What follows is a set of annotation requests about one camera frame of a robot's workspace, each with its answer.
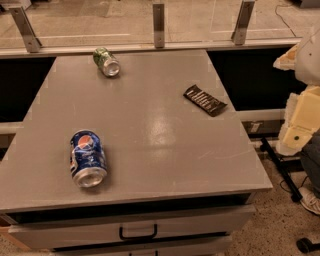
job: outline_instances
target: soda can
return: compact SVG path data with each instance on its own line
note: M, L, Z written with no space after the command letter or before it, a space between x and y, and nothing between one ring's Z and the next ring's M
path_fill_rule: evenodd
M79 187L93 187L107 175L106 158L99 137L92 131L76 132L71 141L70 170Z
M106 76L116 76L120 71L119 61L104 47L93 52L93 60Z

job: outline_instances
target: white robot part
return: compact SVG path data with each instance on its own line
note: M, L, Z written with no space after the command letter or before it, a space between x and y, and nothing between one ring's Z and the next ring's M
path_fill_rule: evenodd
M307 85L320 86L320 20L299 43L295 75Z
M299 44L275 61L274 67L295 70L297 80L308 85L300 95L290 95L276 145L278 153L294 155L320 128L320 20Z

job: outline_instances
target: glass panel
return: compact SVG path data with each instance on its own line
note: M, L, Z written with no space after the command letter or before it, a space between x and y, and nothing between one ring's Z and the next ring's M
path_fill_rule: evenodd
M20 32L9 11L0 14L0 48L24 48Z
M299 2L290 2L256 1L247 39L303 37L319 19L320 9L301 9Z
M27 15L44 47L153 42L152 1L34 2Z
M27 16L44 47L153 45L153 3L165 4L166 42L231 42L242 0L33 1ZM320 8L255 2L247 40L302 37ZM0 15L0 48L24 47L10 12Z
M167 42L231 41L242 0L166 0ZM247 40L302 37L317 21L320 9L300 3L278 5L256 1Z

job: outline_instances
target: can lid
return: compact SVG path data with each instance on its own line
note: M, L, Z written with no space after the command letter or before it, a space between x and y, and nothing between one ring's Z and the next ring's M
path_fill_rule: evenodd
M116 76L120 71L120 65L117 60L107 60L103 66L103 73L106 76Z
M76 135L78 135L79 133L87 133L87 134L91 133L91 134L93 134L94 136L96 136L96 137L100 140L99 136L98 136L95 132L93 132L93 131L91 131L91 130L88 130L88 129L81 129L81 130L78 130L77 132L75 132L75 133L73 134L70 142L72 142L72 140L74 139L74 137L75 137Z
M74 182L82 188L94 187L101 183L107 172L102 168L84 169L78 172L74 177Z

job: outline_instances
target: pepsi can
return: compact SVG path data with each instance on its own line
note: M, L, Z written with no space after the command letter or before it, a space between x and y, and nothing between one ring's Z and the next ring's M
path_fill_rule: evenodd
M92 131L76 132L71 141L70 170L79 187L98 185L107 175L106 158L99 137Z

